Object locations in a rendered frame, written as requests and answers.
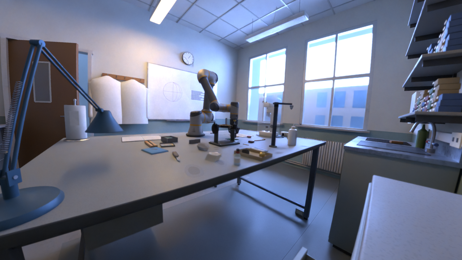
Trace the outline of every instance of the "fluorescent light fixture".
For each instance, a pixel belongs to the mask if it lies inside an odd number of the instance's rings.
[[[149,19],[151,22],[160,24],[164,20],[165,16],[167,16],[168,12],[175,4],[176,0],[160,0],[160,3],[157,5],[154,13]]]
[[[256,31],[250,35],[248,35],[245,40],[248,41],[249,43],[252,43],[254,41],[263,39],[264,37],[270,36],[272,34],[275,34],[279,31],[282,31],[284,29],[287,29],[289,27],[292,27],[294,25],[298,25],[304,21],[308,21],[308,14],[305,13],[305,11],[301,11],[297,14],[294,14],[290,17],[287,17],[286,19],[283,19],[275,24],[272,24],[270,26],[267,26],[259,31]]]

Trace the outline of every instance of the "whiteboard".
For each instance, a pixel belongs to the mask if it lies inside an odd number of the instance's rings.
[[[204,105],[204,89],[197,74],[153,63],[147,64],[149,119],[189,120]],[[217,85],[213,88],[215,95]]]

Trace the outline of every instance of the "building outside window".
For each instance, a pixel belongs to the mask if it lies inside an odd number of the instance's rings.
[[[286,50],[281,49],[250,59],[249,106],[247,120],[269,122],[263,102],[282,102],[286,75]],[[279,108],[278,121],[281,117]]]
[[[364,129],[373,25],[309,41],[302,125]]]

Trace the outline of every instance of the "desk lamp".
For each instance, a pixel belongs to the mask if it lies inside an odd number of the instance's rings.
[[[293,105],[292,103],[280,103],[280,102],[274,102],[274,112],[273,112],[273,132],[271,134],[271,145],[270,147],[277,147],[276,146],[276,128],[278,127],[278,110],[279,110],[279,105],[289,105],[290,109],[292,110]]]
[[[3,169],[0,174],[0,186],[2,194],[0,194],[0,231],[10,229],[33,219],[36,219],[47,212],[57,207],[64,200],[64,192],[56,187],[36,186],[24,189],[19,189],[18,183],[22,182],[21,169],[16,168],[18,162],[19,145],[23,133],[24,120],[26,116],[27,105],[29,102],[32,83],[40,55],[43,54],[51,64],[77,89],[77,91],[91,104],[97,111],[95,118],[87,128],[87,133],[114,133],[122,132],[122,128],[117,124],[116,120],[108,110],[103,110],[96,102],[80,87],[77,81],[64,69],[58,60],[45,47],[45,42],[42,40],[30,40],[29,53],[24,65],[21,81],[17,81],[12,98],[8,117],[6,118],[6,128],[1,147],[1,152],[5,154],[3,160]],[[27,78],[30,63],[30,70],[27,86],[24,90],[24,83]],[[21,107],[21,114],[18,120],[21,97],[24,93],[24,100]],[[18,129],[16,131],[16,142],[12,152],[12,136],[15,131],[16,122]]]

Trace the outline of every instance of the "wooden tray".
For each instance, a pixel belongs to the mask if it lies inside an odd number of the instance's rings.
[[[243,152],[243,150],[248,150],[249,153],[246,154],[246,153]],[[271,158],[273,156],[273,154],[271,154],[269,152],[265,152],[266,155],[264,157],[260,157],[260,151],[252,149],[252,148],[241,149],[240,154],[241,154],[242,157],[251,158],[251,159],[254,159],[254,160],[257,160],[257,161],[264,161],[264,160],[266,160],[268,158]]]

